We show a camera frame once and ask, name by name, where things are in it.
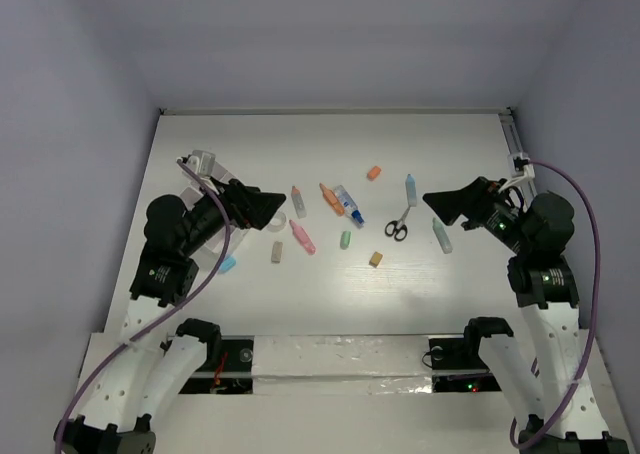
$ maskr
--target white wall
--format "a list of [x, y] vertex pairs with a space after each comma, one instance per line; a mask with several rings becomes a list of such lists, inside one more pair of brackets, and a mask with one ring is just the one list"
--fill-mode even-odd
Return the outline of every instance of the white wall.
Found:
[[[582, 0], [553, 54], [517, 110], [532, 157], [572, 173], [593, 202], [602, 239], [600, 346], [629, 428], [640, 441], [637, 339], [640, 338], [640, 3]], [[538, 169], [538, 188], [580, 201], [564, 182]], [[583, 306], [590, 304], [593, 241], [577, 209], [568, 260]]]
[[51, 452], [157, 120], [92, 0], [0, 0], [0, 439]]
[[577, 0], [105, 0], [162, 107], [504, 107]]

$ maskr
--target pink marker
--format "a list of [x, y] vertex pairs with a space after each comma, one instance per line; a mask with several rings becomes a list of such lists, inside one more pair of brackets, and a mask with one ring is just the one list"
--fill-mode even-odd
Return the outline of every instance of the pink marker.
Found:
[[313, 245], [313, 242], [311, 242], [311, 239], [309, 239], [309, 235], [302, 228], [302, 226], [299, 226], [298, 224], [293, 222], [293, 220], [290, 220], [289, 224], [291, 224], [291, 227], [293, 228], [294, 237], [298, 239], [298, 242], [300, 242], [300, 244], [302, 244], [302, 247], [304, 247], [304, 250], [307, 251], [309, 254], [315, 254], [316, 246]]

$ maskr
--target small bottle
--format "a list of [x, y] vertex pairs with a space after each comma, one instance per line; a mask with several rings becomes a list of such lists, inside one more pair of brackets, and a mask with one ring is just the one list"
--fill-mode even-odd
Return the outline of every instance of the small bottle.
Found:
[[409, 207], [416, 207], [418, 205], [418, 196], [416, 195], [416, 180], [411, 174], [407, 176], [407, 180], [404, 182], [407, 188], [407, 202]]
[[362, 215], [358, 210], [358, 206], [355, 201], [351, 198], [347, 190], [341, 185], [333, 189], [333, 193], [336, 195], [342, 207], [344, 207], [344, 212], [350, 215], [358, 227], [364, 226], [364, 219], [362, 219]]
[[433, 218], [433, 232], [438, 238], [442, 252], [445, 254], [451, 254], [453, 246], [451, 245], [447, 231], [444, 230], [444, 226], [437, 217]]
[[302, 195], [300, 194], [300, 189], [298, 189], [296, 186], [293, 186], [293, 188], [291, 189], [291, 200], [293, 201], [293, 207], [296, 208], [296, 214], [298, 215], [298, 219], [307, 217], [307, 210], [304, 207], [304, 202], [302, 201]]

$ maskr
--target marker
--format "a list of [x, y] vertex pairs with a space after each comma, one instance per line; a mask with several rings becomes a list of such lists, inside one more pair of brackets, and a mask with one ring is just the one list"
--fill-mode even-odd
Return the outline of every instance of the marker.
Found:
[[298, 219], [307, 217], [307, 210], [304, 207], [304, 202], [302, 201], [302, 195], [300, 194], [300, 189], [298, 189], [296, 186], [293, 186], [293, 188], [291, 188], [291, 200], [293, 201], [293, 207], [296, 208], [296, 214], [298, 214]]
[[320, 183], [320, 189], [322, 189], [322, 195], [331, 205], [333, 210], [336, 211], [339, 216], [342, 216], [344, 214], [344, 207], [342, 207], [342, 204], [340, 204], [340, 201], [333, 193], [333, 191], [331, 189], [327, 189], [327, 186], [322, 183]]
[[293, 236], [298, 239], [298, 242], [300, 244], [302, 244], [304, 250], [309, 254], [315, 254], [316, 246], [313, 245], [313, 242], [311, 242], [309, 235], [302, 228], [302, 226], [299, 226], [298, 224], [293, 222], [293, 219], [289, 221], [289, 224], [291, 224], [291, 228], [293, 229]]

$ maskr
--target scissors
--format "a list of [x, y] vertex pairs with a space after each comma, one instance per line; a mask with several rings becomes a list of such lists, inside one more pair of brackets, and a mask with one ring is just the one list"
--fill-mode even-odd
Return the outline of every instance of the scissors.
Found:
[[405, 219], [409, 215], [409, 210], [411, 206], [407, 207], [407, 210], [404, 211], [402, 217], [397, 221], [391, 221], [384, 228], [384, 233], [387, 237], [393, 237], [396, 241], [404, 241], [409, 233], [409, 229], [407, 229], [407, 225], [404, 223]]

